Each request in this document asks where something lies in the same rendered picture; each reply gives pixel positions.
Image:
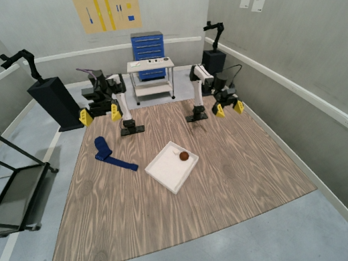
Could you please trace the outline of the brown ball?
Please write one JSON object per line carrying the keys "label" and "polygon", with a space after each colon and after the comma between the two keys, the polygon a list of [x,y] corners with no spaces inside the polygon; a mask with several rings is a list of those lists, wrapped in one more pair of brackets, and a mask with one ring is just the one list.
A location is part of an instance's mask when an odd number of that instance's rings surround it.
{"label": "brown ball", "polygon": [[183,151],[179,154],[179,158],[182,160],[182,161],[187,161],[188,158],[189,158],[189,154],[186,152],[186,151]]}

